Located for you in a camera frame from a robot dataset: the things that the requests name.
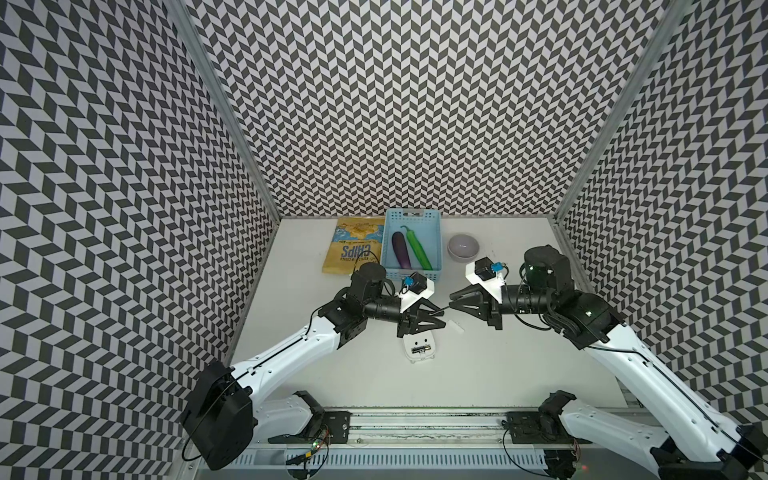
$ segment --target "white bowl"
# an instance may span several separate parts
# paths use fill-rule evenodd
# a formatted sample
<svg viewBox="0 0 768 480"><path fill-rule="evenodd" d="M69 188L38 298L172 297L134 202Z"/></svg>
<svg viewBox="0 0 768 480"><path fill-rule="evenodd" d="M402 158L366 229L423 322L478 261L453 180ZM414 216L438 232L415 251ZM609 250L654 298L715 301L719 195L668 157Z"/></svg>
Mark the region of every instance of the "white bowl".
<svg viewBox="0 0 768 480"><path fill-rule="evenodd" d="M472 235L459 233L448 240L448 255L459 263L473 261L480 252L480 244Z"/></svg>

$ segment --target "black cable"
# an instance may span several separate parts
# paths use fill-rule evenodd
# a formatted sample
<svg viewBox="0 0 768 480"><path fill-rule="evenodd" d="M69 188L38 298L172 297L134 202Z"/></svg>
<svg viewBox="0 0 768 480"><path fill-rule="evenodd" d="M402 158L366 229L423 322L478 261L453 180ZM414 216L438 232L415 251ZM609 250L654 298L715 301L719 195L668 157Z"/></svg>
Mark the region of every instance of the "black cable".
<svg viewBox="0 0 768 480"><path fill-rule="evenodd" d="M512 464L515 467L521 469L523 472L527 472L527 473L530 473L531 475L536 475L538 477L554 478L551 475L545 475L542 473L536 473L536 472L531 472L530 470L526 470L525 468L522 468L520 465L518 465L518 463L515 460L512 460L512 457L509 455L509 452L507 452L507 444L504 443L504 438L506 438L507 434L509 434L510 439L512 438L512 433L509 431L509 429L506 429L504 431L504 435L502 436L502 446L504 447L504 453L507 454L507 458L509 458L509 461L512 462Z"/></svg>
<svg viewBox="0 0 768 480"><path fill-rule="evenodd" d="M323 461L320 463L320 466L317 467L317 469L314 472L309 473L309 476L307 478L312 478L313 476L317 475L317 472L319 472L320 469L323 467L323 465L326 464L326 460L328 459L328 457L331 456L331 448L328 445L328 442L325 442L325 443L326 443L326 456L323 457Z"/></svg>
<svg viewBox="0 0 768 480"><path fill-rule="evenodd" d="M309 339L310 336L310 330L312 329L312 319L315 318L315 312L318 312L322 307L318 306L314 310L312 310L312 313L310 313L310 324L306 326L306 333L304 334L307 339Z"/></svg>
<svg viewBox="0 0 768 480"><path fill-rule="evenodd" d="M187 456L185 455L185 452L187 451L187 447L188 447L188 446L189 446L189 444L190 444L190 440L192 439L192 435L194 435L194 433L195 433L195 432L197 431L197 429L200 427L200 424L201 424L201 423L203 423L203 420L205 420L205 417L206 417L206 415L208 415L208 414L210 413L210 410L211 410L211 409L214 407L214 405L216 405L216 402L218 402L218 401L219 401L219 399L220 399L220 398L221 398L221 397L224 395L224 393L226 393L226 392L227 392L227 390L228 390L228 389L230 389L230 387L231 387L232 385L234 385L235 383L237 383L237 380L239 380L239 379L242 379L242 378L243 378L243 377L244 377L244 376L245 376L247 373L248 373L248 370L246 370L245 372L243 372L243 375L241 375L241 376L238 376L238 377L237 377L235 380L232 380L232 381L230 382L230 384L229 384L229 385L227 385L226 387L224 387L224 390L222 390L222 391L221 391L221 393L219 394L219 396L218 396L218 397L216 397L216 399L215 399L214 401L212 401L212 403L211 403L211 404L208 406L208 410L206 410L206 411L205 411L205 413L203 414L203 416L202 416L202 417L200 417L200 421L199 421L199 422L197 423L197 425L195 425L195 426L194 426L194 428L192 429L192 433L190 433L190 435L187 437L187 441L186 441L186 442L184 442L184 447L181 449L181 459L182 459L182 460L184 460L185 462L192 462L193 460L197 460L198 458L200 458L201 456L203 456L203 454L202 454L202 453L201 453L201 454L199 454L197 457L192 457L192 458L187 458ZM222 375L222 376L220 376L219 378L217 378L217 379L216 379L216 382L218 382L219 380L221 380L221 378L222 378L224 375Z"/></svg>
<svg viewBox="0 0 768 480"><path fill-rule="evenodd" d="M546 322L547 325L553 326L553 328L555 328L558 333L567 329L572 336L574 337L578 336L581 330L579 329L579 326L576 324L576 322L574 322L573 320L565 316L562 316L560 313L557 313L552 309L552 293L553 292L554 292L554 289L548 288L546 293L547 311L548 311L547 315L551 319L551 323Z"/></svg>
<svg viewBox="0 0 768 480"><path fill-rule="evenodd" d="M389 292L390 296L395 296L395 284L390 279L385 278L384 284L387 285L387 291Z"/></svg>
<svg viewBox="0 0 768 480"><path fill-rule="evenodd" d="M300 341L301 341L301 337L299 337L299 338L295 339L294 341L292 341L292 342L291 342L291 343L289 343L288 345L284 346L282 349L280 349L280 350L277 350L275 353L273 353L272 355L268 356L267 358L265 358L265 359L264 359L264 360L262 360L261 362L258 362L258 363L257 363L255 366L251 366L251 367L248 367L248 370L247 370L247 371L246 371L246 372L245 372L243 375L241 375L241 376L237 377L237 378L235 379L235 382L236 382L237 380L239 380L239 379L243 378L243 377L245 376L245 374L246 374L246 373L251 373L252 375L255 375L255 374L256 374L256 369L257 369L257 368L259 368L260 366L262 366L264 363L266 363L266 362L269 362L271 359L275 358L275 357L276 357L276 356L278 356L279 354L281 354L281 353L285 352L285 351L286 351L286 350L288 350L290 347L292 347L292 346L296 345L296 344L297 344L298 342L300 342Z"/></svg>
<svg viewBox="0 0 768 480"><path fill-rule="evenodd" d="M360 260L360 257L361 257L363 254L365 254L365 255L366 255L366 257L367 257L369 253L370 253L371 255L373 255L373 256L376 258L376 261L377 261L377 262L379 262L379 264L381 264L381 262L382 262L382 261L379 259L379 256L378 256L378 255L376 255L375 253L373 253L373 250L360 250L360 251L357 253L357 257L355 257L355 264L352 266L352 273L355 273L355 271L357 270L357 260Z"/></svg>
<svg viewBox="0 0 768 480"><path fill-rule="evenodd" d="M520 311L520 294L522 292L523 285L528 285L528 283L525 281L525 277L528 276L528 271L525 269L525 264L523 263L520 266L520 270L518 270L518 274L520 275L520 285L518 285L518 295L515 297L515 312ZM528 289L528 296L531 296L530 289Z"/></svg>
<svg viewBox="0 0 768 480"><path fill-rule="evenodd" d="M549 325L550 327L552 327L552 329L554 330L554 329L555 329L555 325L553 325L553 322L551 322L550 320L548 320L548 318L549 318L549 315L547 315L546 313L543 313L543 314L541 314L541 321L542 321L542 322L543 322L545 325Z"/></svg>
<svg viewBox="0 0 768 480"><path fill-rule="evenodd" d="M517 313L515 313L514 315L516 319L520 320L520 323L522 323L525 326L530 326L532 329L541 330L542 332L548 332L549 330L552 330L552 327L550 326L548 326L547 328L544 328L543 326L531 325L530 323L520 318L520 316Z"/></svg>
<svg viewBox="0 0 768 480"><path fill-rule="evenodd" d="M642 359L643 359L645 362L647 362L647 363L650 363L650 364L651 364L651 365L652 365L652 366L653 366L653 367L656 369L656 371L657 371L657 372L659 372L659 373L661 374L661 376L663 376L663 377L664 377L664 378L665 378L665 379L666 379L666 380L667 380L669 383L671 383L671 384L672 384L672 386L673 386L674 388L676 388L676 389L677 389L677 391L678 391L678 392L680 392L680 393L681 393L681 394L682 394L682 395L683 395L683 396L686 398L686 400L688 400L688 402L690 402L690 403L691 403L691 404L692 404L694 407L696 407L696 410L698 410L699 412L701 412L701 415L703 415L703 417L704 417L705 419L707 419L707 421L708 421L709 423L711 423L711 424L712 424L712 425L713 425L713 426L714 426L716 429L720 430L720 433L722 433L723 435L725 435L725 436L726 436L726 438L728 438L728 439L729 439L731 442L733 442L733 443L735 443L736 445L740 446L740 447L741 447L741 449L742 449L742 450L744 450L745 452L749 452L750 454L752 454L752 456L754 456L755 458L757 458L757 459L758 459L758 460L760 460L761 462L763 462L763 463L765 463L765 464L768 464L768 460L764 459L763 457L759 456L758 454L756 454L755 452L753 452L753 451L751 451L751 450L745 449L745 448L743 447L743 445L741 445L741 444L740 444L740 443L739 443L739 442L738 442L736 439L734 439L732 436L728 435L728 433L727 433L727 432L726 432L724 429L722 429L722 428L720 427L720 425L718 425L718 424L717 424L717 422L715 422L714 420L712 420L712 418L711 418L711 417L710 417L710 416L707 414L707 412L706 412L704 409L702 409L701 407L699 407L699 404L698 404L698 403L696 403L696 402L695 402L695 401L694 401L694 400L693 400L693 399L692 399L690 396L688 396L688 394L687 394L687 393L685 393L685 390L683 390L683 389L682 389L682 388L681 388L681 387L680 387L678 384L676 384L676 383L675 383L675 381L673 381L673 380L672 380L672 379L669 377L669 375L667 375L666 373L664 373L664 371L663 371L662 369L660 369L660 368L659 368L659 367L658 367L658 366L657 366L655 363L653 363L653 362L651 362L650 360L648 360L647 358L645 358L645 355L643 355L642 353L640 353L640 352L636 352L636 351L634 351L634 350L622 350L622 349L604 349L604 348L601 348L601 347L599 347L599 346L592 346L592 345L587 345L587 348L589 348L589 349L593 349L593 350L602 350L602 351L604 351L604 352L614 352L614 353L634 353L635 355L639 355L639 356L640 356L640 357L641 357L641 358L642 358Z"/></svg>

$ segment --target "white table surface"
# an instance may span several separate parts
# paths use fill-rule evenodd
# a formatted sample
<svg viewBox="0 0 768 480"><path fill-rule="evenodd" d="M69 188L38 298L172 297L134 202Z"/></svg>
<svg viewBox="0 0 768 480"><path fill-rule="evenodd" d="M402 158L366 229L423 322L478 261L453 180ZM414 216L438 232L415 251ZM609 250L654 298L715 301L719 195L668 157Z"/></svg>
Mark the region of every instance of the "white table surface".
<svg viewBox="0 0 768 480"><path fill-rule="evenodd" d="M349 285L349 277L322 273L336 220L283 220L264 267L233 362L248 359L296 332L309 314ZM443 245L471 233L480 257L511 266L518 283L523 253L557 247L545 218L446 218ZM430 300L447 305L449 294L468 285L464 265L444 252L440 281ZM539 323L537 316L524 316ZM307 390L326 407L533 407L562 389L598 407L626 407L616 379L589 355L550 332L505 316L497 331L470 315L446 310L464 330L433 330L434 359L410 363L395 323L369 320L366 330L334 354L287 380L271 398Z"/></svg>

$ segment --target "black motor joint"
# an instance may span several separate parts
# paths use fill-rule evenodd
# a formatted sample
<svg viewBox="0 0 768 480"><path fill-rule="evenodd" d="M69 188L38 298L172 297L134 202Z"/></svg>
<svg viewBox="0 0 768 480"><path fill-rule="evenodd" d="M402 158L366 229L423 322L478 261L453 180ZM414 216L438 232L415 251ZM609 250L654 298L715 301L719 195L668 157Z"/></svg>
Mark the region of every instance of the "black motor joint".
<svg viewBox="0 0 768 480"><path fill-rule="evenodd" d="M401 293L410 291L418 295L426 289L427 278L421 273L414 272L403 279L400 291ZM438 311L438 307L426 298L417 300L403 312L400 311L401 307L402 299L399 296L381 295L366 304L365 312L369 318L397 323L398 337L445 327L445 322L436 318L445 312Z"/></svg>
<svg viewBox="0 0 768 480"><path fill-rule="evenodd" d="M526 250L520 266L522 283L502 287L501 314L550 313L573 296L571 263L555 248L545 245Z"/></svg>
<svg viewBox="0 0 768 480"><path fill-rule="evenodd" d="M496 273L501 269L500 263L493 263L488 257L483 257L475 262L475 275L482 281L487 281L496 277Z"/></svg>
<svg viewBox="0 0 768 480"><path fill-rule="evenodd" d="M350 312L365 313L367 305L382 298L386 281L386 270L377 263L364 263L355 270L346 292L347 308Z"/></svg>

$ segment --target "blue plastic basket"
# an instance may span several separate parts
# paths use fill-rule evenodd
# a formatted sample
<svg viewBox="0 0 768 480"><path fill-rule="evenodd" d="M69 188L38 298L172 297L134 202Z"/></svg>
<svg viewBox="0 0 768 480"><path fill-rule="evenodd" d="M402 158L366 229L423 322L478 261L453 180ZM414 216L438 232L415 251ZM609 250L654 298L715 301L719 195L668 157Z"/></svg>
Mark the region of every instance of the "blue plastic basket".
<svg viewBox="0 0 768 480"><path fill-rule="evenodd" d="M429 262L434 270L403 270L397 261L395 252L392 251L392 234L399 231L404 235L406 229L400 228L407 226L416 238L419 239L424 253L426 253ZM408 256L411 259L411 266L419 265L416 255L413 253L408 240ZM386 268L386 276L396 282L407 277L413 272L419 272L432 281L440 279L442 271L442 234L440 232L440 211L423 210L420 208L389 208L386 211L386 220L384 221L384 238L382 238L382 265Z"/></svg>

